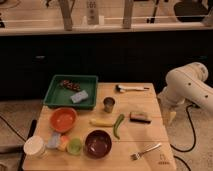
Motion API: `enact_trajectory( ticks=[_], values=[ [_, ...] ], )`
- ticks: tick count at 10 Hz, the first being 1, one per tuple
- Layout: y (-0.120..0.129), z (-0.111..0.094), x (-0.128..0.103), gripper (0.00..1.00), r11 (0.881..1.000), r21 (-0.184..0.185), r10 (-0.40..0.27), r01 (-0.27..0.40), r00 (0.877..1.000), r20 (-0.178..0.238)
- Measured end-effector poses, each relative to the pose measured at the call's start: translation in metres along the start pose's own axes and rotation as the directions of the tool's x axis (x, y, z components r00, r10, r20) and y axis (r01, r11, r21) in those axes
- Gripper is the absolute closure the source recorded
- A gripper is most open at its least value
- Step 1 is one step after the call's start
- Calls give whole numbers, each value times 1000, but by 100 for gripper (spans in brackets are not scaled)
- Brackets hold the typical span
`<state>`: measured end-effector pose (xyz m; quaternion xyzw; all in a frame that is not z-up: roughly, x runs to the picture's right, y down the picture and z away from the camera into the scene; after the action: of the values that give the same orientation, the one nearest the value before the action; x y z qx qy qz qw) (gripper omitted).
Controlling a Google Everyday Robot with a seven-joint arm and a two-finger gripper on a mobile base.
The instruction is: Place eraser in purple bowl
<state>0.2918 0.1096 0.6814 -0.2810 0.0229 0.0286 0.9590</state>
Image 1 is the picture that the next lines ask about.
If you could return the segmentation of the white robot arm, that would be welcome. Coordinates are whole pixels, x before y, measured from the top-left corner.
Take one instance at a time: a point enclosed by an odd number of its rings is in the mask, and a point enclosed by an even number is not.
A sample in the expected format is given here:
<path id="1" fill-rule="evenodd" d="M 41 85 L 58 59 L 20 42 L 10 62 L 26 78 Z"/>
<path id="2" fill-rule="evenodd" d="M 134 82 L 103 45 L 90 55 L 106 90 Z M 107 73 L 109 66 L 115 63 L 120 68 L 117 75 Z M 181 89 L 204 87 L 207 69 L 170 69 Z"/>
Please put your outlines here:
<path id="1" fill-rule="evenodd" d="M 193 62 L 167 73 L 166 86 L 157 95 L 164 125 L 173 121 L 176 116 L 175 108 L 185 100 L 213 114 L 213 88 L 205 84 L 207 78 L 208 69 L 200 62 Z"/>

